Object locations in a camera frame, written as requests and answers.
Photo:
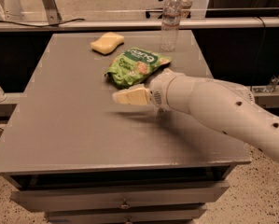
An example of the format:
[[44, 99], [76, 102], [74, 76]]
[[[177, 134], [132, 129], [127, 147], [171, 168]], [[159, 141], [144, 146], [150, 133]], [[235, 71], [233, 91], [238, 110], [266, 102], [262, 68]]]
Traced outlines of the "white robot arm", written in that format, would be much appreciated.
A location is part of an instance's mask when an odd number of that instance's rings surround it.
[[191, 115], [202, 125], [237, 138], [279, 163], [279, 117], [257, 105], [253, 93], [243, 85], [165, 69], [148, 86], [114, 92], [113, 100]]

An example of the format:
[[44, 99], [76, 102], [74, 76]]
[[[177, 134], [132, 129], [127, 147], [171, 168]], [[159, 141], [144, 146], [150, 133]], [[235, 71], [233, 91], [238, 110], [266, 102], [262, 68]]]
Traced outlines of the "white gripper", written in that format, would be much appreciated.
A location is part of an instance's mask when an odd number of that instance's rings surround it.
[[151, 99], [151, 102], [161, 109], [184, 112], [185, 86], [181, 82], [184, 76], [182, 73], [164, 68], [161, 74], [150, 81], [149, 89], [143, 84], [135, 85], [114, 92], [112, 98], [115, 103], [123, 105], [148, 105]]

